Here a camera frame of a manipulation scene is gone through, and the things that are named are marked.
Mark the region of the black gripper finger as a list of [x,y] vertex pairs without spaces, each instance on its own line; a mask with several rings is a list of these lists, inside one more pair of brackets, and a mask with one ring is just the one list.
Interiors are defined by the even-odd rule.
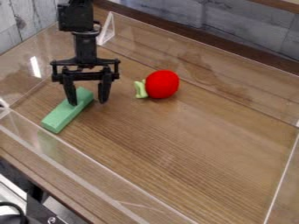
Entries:
[[73,77],[69,74],[68,69],[61,70],[61,81],[69,105],[76,106],[77,105],[76,88],[73,85]]
[[105,103],[108,101],[112,81],[113,75],[111,72],[111,68],[105,67],[101,70],[100,83],[97,84],[97,98],[100,103]]

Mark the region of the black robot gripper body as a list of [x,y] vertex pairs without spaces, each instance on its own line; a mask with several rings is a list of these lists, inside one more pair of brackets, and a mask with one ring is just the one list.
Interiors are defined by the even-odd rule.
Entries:
[[97,31],[73,32],[75,56],[71,59],[51,62],[51,80],[65,85],[65,79],[72,81],[103,81],[119,78],[119,59],[97,57]]

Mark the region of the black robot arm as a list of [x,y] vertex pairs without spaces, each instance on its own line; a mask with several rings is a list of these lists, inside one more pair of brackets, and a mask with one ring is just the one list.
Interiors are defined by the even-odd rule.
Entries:
[[51,80],[63,85],[68,103],[77,105],[75,81],[99,81],[97,98],[105,103],[111,85],[119,79],[119,59],[97,57],[96,29],[99,21],[93,19],[92,0],[69,0],[57,4],[59,30],[71,32],[75,44],[75,56],[71,59],[51,62]]

